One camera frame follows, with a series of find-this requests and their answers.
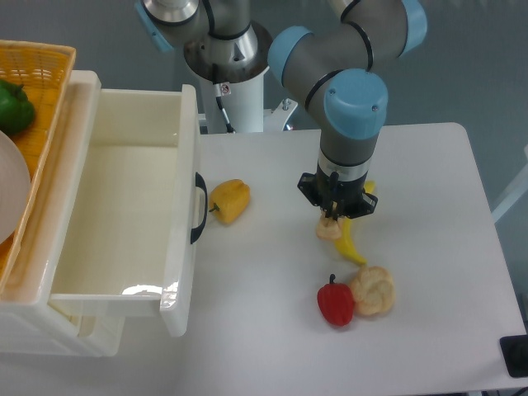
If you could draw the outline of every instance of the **green bell pepper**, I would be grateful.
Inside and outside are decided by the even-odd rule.
[[[0,130],[6,135],[17,134],[35,119],[35,108],[23,87],[0,79]]]

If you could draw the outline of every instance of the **white plate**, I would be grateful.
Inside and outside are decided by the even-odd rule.
[[[11,139],[0,131],[0,243],[17,228],[30,188],[26,160]]]

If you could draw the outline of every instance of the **pepper stem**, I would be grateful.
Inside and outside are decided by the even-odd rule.
[[[213,209],[209,209],[209,213],[214,212],[215,210],[220,212],[220,208],[216,205],[216,202],[213,202]]]

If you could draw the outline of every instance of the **orange basket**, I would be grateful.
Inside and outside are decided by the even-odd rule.
[[[26,41],[0,40],[0,78],[24,84],[24,91],[35,107],[35,121],[12,136],[26,160],[31,190],[20,222],[11,237],[0,244],[0,293],[7,282],[31,215],[69,76],[75,63],[74,48]]]

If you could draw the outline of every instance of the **black handle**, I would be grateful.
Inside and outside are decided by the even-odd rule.
[[[207,187],[205,186],[204,178],[197,172],[195,184],[198,188],[201,188],[205,193],[205,208],[204,208],[204,218],[201,220],[201,223],[198,227],[191,230],[191,245],[198,240],[201,236],[201,233],[205,228],[205,221],[207,220]]]

